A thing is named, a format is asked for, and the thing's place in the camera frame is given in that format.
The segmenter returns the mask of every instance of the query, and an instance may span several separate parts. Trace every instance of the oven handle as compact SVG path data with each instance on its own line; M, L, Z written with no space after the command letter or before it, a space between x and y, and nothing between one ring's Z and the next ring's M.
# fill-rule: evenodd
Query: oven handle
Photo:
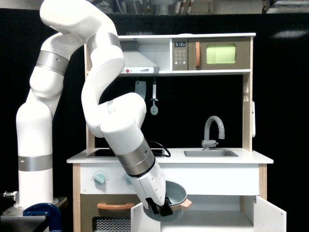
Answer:
M197 63L196 67L199 67L199 62L200 62L200 48L199 48L199 42L195 43L196 51L197 51Z
M134 206L134 203L126 203L126 204L106 204L106 203L99 203L97 205L98 209L112 209L112 210L119 210L119 209L130 209Z

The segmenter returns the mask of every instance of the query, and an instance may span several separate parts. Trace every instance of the black backdrop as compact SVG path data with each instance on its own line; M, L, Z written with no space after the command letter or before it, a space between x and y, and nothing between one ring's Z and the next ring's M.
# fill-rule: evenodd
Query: black backdrop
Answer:
M268 201L287 211L288 230L305 231L308 151L309 14L187 15L109 17L119 35L256 32L253 51L253 100L256 137L253 149L274 159L268 165ZM285 31L284 38L278 33ZM29 77L41 44L52 34L38 11L0 9L0 193L18 190L15 115L25 102ZM152 102L153 78L146 103ZM134 91L135 77L117 78L102 101ZM84 82L84 51L71 57L64 89L53 121L54 195L70 202L63 213L64 231L72 231L72 169L66 159L85 149L85 121L80 100ZM211 115L225 125L219 147L241 147L240 76L157 77L159 113L147 114L146 139L167 147L197 147ZM211 138L218 129L211 127ZM105 145L97 140L98 145ZM0 209L6 208L0 202Z

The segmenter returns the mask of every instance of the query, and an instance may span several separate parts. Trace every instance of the white countertop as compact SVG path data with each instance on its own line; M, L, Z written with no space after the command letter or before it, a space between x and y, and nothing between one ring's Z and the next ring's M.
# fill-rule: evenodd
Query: white countertop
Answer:
M87 155L93 153L99 148L87 152L82 151L81 153L73 156L67 160L67 163L119 163L117 158L87 158ZM273 163L274 160L263 156L262 154L252 151L249 152L243 148L218 148L221 150L229 150L237 154L239 157L220 157L220 158L209 158L209 157L186 157L184 151L199 151L202 148L168 148L171 153L171 157L161 158L157 157L158 163Z

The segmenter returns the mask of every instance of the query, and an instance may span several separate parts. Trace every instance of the sink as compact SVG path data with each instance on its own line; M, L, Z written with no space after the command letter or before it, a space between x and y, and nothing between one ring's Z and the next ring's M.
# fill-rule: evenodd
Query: sink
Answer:
M239 157L232 151L208 149L204 151L184 151L186 157L206 157L206 158L227 158L227 157Z

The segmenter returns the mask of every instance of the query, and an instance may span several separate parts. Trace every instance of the oven door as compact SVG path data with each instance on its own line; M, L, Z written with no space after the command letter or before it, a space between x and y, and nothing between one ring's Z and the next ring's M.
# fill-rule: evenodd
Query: oven door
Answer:
M188 70L244 70L250 68L250 38L188 40Z
M139 203L133 194L81 194L81 231L129 232L131 208Z

